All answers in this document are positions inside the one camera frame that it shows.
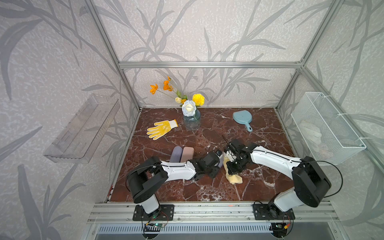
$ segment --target marble tabletop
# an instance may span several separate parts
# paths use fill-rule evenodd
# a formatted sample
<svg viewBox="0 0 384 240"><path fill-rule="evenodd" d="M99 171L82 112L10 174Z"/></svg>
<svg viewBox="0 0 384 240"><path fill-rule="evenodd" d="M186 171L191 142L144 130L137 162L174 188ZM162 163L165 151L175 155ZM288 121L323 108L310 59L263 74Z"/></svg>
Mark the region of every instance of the marble tabletop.
<svg viewBox="0 0 384 240"><path fill-rule="evenodd" d="M248 110L253 120L253 132L232 119L233 112ZM223 150L226 142L222 138L241 139L258 143L267 149L293 156L273 108L199 108L201 127L187 131L183 123L181 108L143 109L136 126L130 147L119 173L111 201L131 202L132 197L125 187L125 176L134 167L151 156L169 160L175 146L193 147L194 157L204 157L207 152ZM176 119L179 127L154 141L148 138L146 129L154 122ZM222 167L216 178L202 177L199 181L175 180L164 183L157 191L159 201L268 201L279 192L293 187L287 176L258 164L249 164L248 169L239 174L242 184L232 185L225 177Z"/></svg>

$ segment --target white wire basket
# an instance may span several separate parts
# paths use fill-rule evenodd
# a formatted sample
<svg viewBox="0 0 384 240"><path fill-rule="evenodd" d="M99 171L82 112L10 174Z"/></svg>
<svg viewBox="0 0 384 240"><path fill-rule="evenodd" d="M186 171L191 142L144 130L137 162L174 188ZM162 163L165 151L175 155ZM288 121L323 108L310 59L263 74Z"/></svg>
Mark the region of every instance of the white wire basket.
<svg viewBox="0 0 384 240"><path fill-rule="evenodd" d="M291 116L316 161L337 165L366 148L323 93L305 93Z"/></svg>

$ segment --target yellow glove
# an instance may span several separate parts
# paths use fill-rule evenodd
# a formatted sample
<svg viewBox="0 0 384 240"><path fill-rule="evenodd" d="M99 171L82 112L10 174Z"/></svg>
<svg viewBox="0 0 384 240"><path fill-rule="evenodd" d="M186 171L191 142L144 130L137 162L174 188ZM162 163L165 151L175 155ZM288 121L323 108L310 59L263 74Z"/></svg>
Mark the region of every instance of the yellow glove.
<svg viewBox="0 0 384 240"><path fill-rule="evenodd" d="M169 132L172 128L178 127L176 119L172 121L161 121L155 122L156 127L150 127L147 129L147 135L149 138L153 138L153 140L157 140L160 137L164 136L167 132Z"/></svg>

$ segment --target black mounting plate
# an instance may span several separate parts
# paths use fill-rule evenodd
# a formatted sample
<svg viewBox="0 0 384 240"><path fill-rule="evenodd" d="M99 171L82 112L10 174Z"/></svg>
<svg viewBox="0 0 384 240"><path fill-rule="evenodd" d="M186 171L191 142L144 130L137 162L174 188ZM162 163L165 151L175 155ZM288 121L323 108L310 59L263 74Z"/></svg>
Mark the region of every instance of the black mounting plate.
<svg viewBox="0 0 384 240"><path fill-rule="evenodd" d="M291 220L295 219L292 209L280 214L277 218L273 218L268 214L268 204L253 204L252 207L255 220L283 220L283 216L285 221L288 221L288 216Z"/></svg>
<svg viewBox="0 0 384 240"><path fill-rule="evenodd" d="M175 205L160 204L160 206L161 206L161 211L167 215L168 221L172 221ZM167 221L167 217L164 214L161 214L161 216L159 216L159 218L156 219L156 221ZM140 222L142 220L143 222L148 222L150 220L150 217L151 215L148 215L140 205L136 205L135 212L133 213L133 218L132 218L133 221Z"/></svg>

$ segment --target white rose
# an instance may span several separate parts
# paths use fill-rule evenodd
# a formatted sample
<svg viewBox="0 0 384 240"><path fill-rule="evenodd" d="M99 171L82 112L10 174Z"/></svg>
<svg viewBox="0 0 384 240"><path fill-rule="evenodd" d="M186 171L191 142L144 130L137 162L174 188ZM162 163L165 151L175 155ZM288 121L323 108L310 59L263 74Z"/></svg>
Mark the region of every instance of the white rose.
<svg viewBox="0 0 384 240"><path fill-rule="evenodd" d="M181 109L183 110L184 116L192 117L193 115L195 115L196 112L196 104L194 101L187 100L185 101L183 106L181 106Z"/></svg>

